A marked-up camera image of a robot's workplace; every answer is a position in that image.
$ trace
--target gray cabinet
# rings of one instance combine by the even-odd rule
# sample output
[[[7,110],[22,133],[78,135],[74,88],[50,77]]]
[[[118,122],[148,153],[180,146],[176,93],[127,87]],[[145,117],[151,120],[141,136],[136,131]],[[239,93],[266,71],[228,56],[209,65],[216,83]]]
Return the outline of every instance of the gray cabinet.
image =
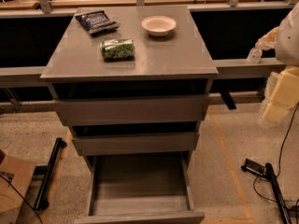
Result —
[[[187,7],[105,11],[118,31],[91,37],[72,20],[41,76],[92,173],[86,217],[76,223],[199,223],[187,168],[217,69]],[[141,27],[151,15],[178,26],[151,37]],[[134,59],[99,57],[99,42],[114,35],[135,41]]]

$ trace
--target floor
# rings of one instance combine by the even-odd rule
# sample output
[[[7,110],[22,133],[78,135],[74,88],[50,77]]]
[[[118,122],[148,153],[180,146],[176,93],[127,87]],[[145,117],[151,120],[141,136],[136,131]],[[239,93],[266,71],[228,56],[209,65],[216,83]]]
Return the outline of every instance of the floor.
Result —
[[[188,168],[195,208],[205,212],[203,224],[280,224],[277,204],[260,197],[253,188],[255,176],[240,168],[245,159],[265,165],[270,162],[278,172],[278,157],[291,116],[277,127],[261,128],[257,124],[259,103],[211,105],[200,127],[200,140]],[[281,174],[278,178],[285,200],[295,204],[299,198],[299,114],[295,115],[283,148]],[[39,211],[43,223],[73,223],[85,215],[90,173],[78,156],[71,135],[54,112],[6,113],[0,117],[0,148],[7,154],[37,164],[47,164],[57,137],[68,146],[61,152],[52,177],[48,198],[50,207]],[[258,180],[256,189],[275,199],[271,185]],[[38,182],[33,182],[26,196],[35,201]],[[40,223],[26,206],[18,224]]]

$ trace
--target cardboard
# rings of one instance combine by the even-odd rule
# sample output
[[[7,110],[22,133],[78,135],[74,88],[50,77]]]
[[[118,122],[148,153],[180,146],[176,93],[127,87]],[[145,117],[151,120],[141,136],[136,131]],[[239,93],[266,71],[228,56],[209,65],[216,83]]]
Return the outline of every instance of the cardboard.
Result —
[[[33,161],[11,157],[0,149],[0,174],[6,179],[7,173],[12,175],[11,184],[23,197],[29,189],[35,168],[36,164]],[[14,223],[22,203],[20,195],[0,177],[0,223]]]

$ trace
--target open drawer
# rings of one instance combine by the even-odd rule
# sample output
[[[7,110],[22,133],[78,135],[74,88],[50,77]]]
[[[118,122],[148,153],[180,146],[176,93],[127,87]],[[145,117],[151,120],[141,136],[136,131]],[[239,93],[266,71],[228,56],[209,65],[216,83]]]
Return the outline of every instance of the open drawer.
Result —
[[[199,134],[147,133],[134,135],[108,135],[75,137],[74,146],[81,156],[193,151]]]
[[[198,224],[180,153],[93,157],[87,216],[75,223]]]

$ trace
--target black snack bag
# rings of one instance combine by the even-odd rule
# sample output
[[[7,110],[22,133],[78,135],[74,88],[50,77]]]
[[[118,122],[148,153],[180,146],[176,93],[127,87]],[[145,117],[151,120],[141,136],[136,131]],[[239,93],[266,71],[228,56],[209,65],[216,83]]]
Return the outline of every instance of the black snack bag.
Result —
[[[111,21],[104,10],[75,15],[77,21],[81,23],[89,34],[101,31],[114,30],[120,27],[120,23]]]

